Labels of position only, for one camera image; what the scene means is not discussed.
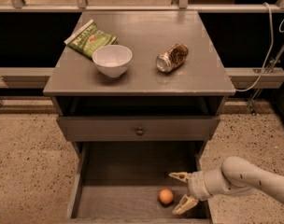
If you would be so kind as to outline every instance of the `green chip bag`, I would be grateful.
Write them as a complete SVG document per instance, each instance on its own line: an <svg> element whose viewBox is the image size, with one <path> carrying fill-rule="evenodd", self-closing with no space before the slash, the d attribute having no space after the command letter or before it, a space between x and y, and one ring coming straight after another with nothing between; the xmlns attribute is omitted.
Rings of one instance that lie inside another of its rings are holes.
<svg viewBox="0 0 284 224"><path fill-rule="evenodd" d="M64 43L92 59L92 55L97 49L106 45L117 44L118 38L116 35L106 34L99 30L96 23L90 20L66 39Z"/></svg>

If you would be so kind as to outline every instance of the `speckled floor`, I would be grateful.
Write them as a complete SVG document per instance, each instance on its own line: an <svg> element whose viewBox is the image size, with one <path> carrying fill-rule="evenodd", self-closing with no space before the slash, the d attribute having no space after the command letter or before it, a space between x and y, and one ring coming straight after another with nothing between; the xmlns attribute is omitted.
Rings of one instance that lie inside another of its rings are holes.
<svg viewBox="0 0 284 224"><path fill-rule="evenodd" d="M0 224L64 222L78 166L52 108L27 114L29 107L20 114L16 107L0 112ZM201 159L203 170L240 156L284 175L284 126L267 102L256 108L258 115L252 116L245 103L226 103ZM209 205L214 223L284 223L284 206L259 191L249 197L215 196Z"/></svg>

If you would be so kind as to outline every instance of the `robotic arm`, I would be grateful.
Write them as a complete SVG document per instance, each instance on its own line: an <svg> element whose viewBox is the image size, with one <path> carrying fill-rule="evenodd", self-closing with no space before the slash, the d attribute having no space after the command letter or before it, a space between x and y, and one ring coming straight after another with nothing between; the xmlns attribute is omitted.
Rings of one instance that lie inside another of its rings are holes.
<svg viewBox="0 0 284 224"><path fill-rule="evenodd" d="M171 173L171 177L187 183L190 196L184 195L173 210L182 214L214 195L251 195L256 189L284 204L284 176L275 175L238 157L225 159L221 168L191 174Z"/></svg>

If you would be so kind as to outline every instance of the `white bowl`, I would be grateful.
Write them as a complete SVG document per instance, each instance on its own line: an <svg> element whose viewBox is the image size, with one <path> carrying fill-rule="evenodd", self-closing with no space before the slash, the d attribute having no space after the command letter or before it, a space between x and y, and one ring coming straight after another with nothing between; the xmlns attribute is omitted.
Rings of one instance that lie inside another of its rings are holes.
<svg viewBox="0 0 284 224"><path fill-rule="evenodd" d="M129 67L132 59L130 49L121 45L108 45L97 49L92 59L97 69L108 77L119 77Z"/></svg>

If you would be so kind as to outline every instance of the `tin can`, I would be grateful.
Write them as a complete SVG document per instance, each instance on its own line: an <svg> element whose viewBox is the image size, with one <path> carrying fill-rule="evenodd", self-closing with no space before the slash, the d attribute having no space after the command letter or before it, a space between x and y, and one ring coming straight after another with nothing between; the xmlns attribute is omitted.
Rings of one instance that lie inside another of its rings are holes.
<svg viewBox="0 0 284 224"><path fill-rule="evenodd" d="M188 54L187 46L177 43L170 50L157 57L157 67L162 72L171 72L186 61Z"/></svg>

